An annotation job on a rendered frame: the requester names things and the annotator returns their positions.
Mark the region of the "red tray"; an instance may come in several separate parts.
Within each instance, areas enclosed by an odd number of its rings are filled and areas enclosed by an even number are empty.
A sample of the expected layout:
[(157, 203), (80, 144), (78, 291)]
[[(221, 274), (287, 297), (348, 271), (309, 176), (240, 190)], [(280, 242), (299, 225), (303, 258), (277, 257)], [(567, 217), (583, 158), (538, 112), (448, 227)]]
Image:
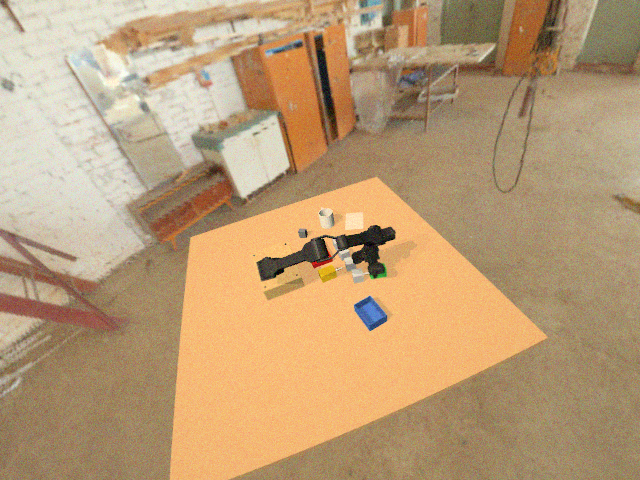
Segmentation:
[[(329, 251), (328, 251), (328, 254), (329, 254), (329, 257), (331, 257), (331, 255), (330, 255)], [(328, 258), (329, 258), (329, 257), (328, 257)], [(323, 261), (323, 262), (320, 262), (320, 263), (317, 263), (317, 261), (316, 261), (316, 262), (312, 262), (312, 266), (313, 266), (313, 268), (316, 268), (316, 267), (322, 266), (322, 265), (324, 265), (324, 264), (330, 263), (330, 262), (332, 262), (332, 261), (333, 261), (333, 259), (326, 260), (326, 261)]]

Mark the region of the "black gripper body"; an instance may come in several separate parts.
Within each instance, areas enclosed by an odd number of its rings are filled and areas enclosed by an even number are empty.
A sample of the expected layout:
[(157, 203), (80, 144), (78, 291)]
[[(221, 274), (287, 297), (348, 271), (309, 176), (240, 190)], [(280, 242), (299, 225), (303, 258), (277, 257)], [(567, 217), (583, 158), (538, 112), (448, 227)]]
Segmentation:
[[(361, 250), (365, 250), (366, 255), (367, 255), (367, 259), (370, 263), (370, 265), (368, 266), (368, 271), (370, 275), (377, 275), (377, 274), (383, 274), (385, 273), (385, 268), (383, 266), (382, 263), (378, 262), (377, 260), (380, 259), (379, 256), (379, 247), (377, 246), (376, 248), (373, 249), (367, 249), (364, 246), (361, 248)], [(373, 264), (372, 264), (373, 263)]]

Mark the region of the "beige open cylinder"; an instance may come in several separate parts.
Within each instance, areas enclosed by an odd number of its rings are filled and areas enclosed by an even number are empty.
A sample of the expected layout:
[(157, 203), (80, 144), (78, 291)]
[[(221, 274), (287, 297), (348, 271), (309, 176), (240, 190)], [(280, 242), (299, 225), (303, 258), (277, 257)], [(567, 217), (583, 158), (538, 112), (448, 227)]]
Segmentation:
[(332, 209), (322, 207), (318, 215), (322, 228), (329, 229), (334, 226), (335, 222)]

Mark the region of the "green block with grey pin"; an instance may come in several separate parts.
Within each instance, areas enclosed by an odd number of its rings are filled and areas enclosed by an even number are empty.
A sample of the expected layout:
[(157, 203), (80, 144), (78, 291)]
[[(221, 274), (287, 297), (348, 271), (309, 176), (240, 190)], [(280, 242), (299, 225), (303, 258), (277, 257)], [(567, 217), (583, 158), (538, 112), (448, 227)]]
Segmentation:
[[(384, 266), (384, 268), (385, 268), (385, 273), (383, 273), (383, 274), (378, 274), (378, 276), (377, 276), (377, 278), (376, 278), (376, 279), (378, 279), (378, 278), (384, 278), (384, 277), (387, 277), (387, 268), (386, 268), (386, 266), (385, 266), (385, 264), (384, 264), (384, 263), (382, 263), (382, 264), (383, 264), (383, 266)], [(365, 273), (363, 273), (363, 275), (367, 275), (367, 274), (369, 274), (369, 272), (365, 272)], [(370, 275), (370, 274), (369, 274), (369, 275)], [(373, 275), (370, 275), (370, 278), (371, 278), (371, 280), (373, 280), (373, 279), (374, 279)]]

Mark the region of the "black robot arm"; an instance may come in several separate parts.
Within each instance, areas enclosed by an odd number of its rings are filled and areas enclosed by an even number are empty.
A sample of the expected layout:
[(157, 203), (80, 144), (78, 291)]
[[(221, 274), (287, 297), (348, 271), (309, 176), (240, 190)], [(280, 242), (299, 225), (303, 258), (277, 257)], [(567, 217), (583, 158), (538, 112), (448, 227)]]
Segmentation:
[[(277, 275), (284, 273), (284, 269), (301, 262), (316, 262), (320, 263), (326, 260), (333, 259), (340, 251), (349, 249), (350, 247), (364, 245), (367, 249), (373, 249), (377, 246), (386, 244), (388, 241), (396, 239), (396, 230), (391, 226), (381, 229), (381, 226), (372, 225), (368, 230), (359, 234), (353, 235), (340, 235), (330, 236), (322, 235), (311, 239), (311, 241), (304, 244), (302, 250), (287, 255), (282, 258), (265, 257), (256, 262), (260, 281), (267, 281), (276, 278)], [(338, 251), (329, 257), (328, 250), (325, 244), (325, 240), (322, 238), (335, 239)], [(329, 257), (329, 258), (328, 258)], [(353, 263), (359, 264), (365, 260), (368, 262), (365, 250), (359, 250), (352, 253)]]

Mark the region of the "blue rectangular tray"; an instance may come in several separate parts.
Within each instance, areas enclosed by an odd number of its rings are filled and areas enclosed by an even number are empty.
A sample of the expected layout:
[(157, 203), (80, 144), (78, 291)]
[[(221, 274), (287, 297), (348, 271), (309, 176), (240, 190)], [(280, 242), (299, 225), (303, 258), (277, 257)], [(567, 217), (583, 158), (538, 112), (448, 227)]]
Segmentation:
[(371, 296), (356, 303), (354, 311), (367, 326), (369, 332), (387, 322), (387, 314)]

